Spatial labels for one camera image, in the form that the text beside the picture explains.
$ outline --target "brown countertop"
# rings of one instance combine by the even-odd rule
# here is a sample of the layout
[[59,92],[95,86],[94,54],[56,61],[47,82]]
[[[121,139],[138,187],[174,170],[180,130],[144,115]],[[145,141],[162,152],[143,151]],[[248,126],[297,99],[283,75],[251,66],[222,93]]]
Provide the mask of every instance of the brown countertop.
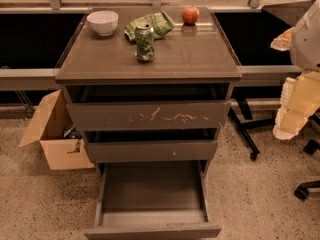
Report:
[[87,22],[56,77],[59,84],[99,84],[152,81],[212,81],[240,79],[240,73],[210,11],[200,8],[195,26],[183,25],[182,7],[162,8],[175,22],[163,39],[155,40],[155,60],[141,63],[136,46],[124,34],[124,26],[152,7],[109,8],[119,14],[116,31],[108,37],[94,33]]

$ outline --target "speckled floor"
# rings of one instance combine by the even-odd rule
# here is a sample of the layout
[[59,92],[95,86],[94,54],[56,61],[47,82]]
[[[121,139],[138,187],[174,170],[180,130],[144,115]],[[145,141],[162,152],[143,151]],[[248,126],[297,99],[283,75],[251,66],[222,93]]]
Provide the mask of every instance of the speckled floor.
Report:
[[[0,240],[86,239],[99,177],[94,169],[51,171],[39,143],[19,149],[23,115],[19,107],[0,107]],[[229,120],[221,131],[207,177],[210,217],[223,228],[218,240],[319,239],[319,196],[302,202],[293,191],[320,178],[319,151],[302,152],[320,134],[308,124],[298,137],[279,141],[271,129],[250,130],[261,151],[255,162]]]

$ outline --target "bowl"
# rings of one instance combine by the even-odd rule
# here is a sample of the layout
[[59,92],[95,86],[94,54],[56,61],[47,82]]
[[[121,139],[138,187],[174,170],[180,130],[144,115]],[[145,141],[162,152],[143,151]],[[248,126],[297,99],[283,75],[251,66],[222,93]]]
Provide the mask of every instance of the bowl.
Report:
[[87,17],[91,29],[100,36],[109,36],[117,28],[119,16],[113,11],[98,11]]

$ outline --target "wooden cabinet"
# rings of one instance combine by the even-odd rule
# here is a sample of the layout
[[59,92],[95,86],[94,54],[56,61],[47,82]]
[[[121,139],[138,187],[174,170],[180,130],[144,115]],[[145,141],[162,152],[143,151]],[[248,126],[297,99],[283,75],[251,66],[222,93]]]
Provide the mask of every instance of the wooden cabinet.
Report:
[[[207,213],[204,178],[240,74],[208,10],[198,25],[182,26],[181,8],[163,9],[175,29],[155,42],[154,62],[139,63],[122,30],[156,9],[112,8],[117,31],[101,38],[85,24],[57,76],[102,174],[89,239],[210,238],[221,230]],[[122,49],[113,56],[112,47]]]

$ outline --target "green can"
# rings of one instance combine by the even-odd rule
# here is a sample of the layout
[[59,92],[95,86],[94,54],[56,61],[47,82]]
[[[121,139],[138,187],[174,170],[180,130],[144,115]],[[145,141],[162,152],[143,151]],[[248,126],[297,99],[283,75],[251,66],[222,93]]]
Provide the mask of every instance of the green can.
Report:
[[135,29],[137,59],[142,62],[154,60],[153,27],[148,22],[140,22]]

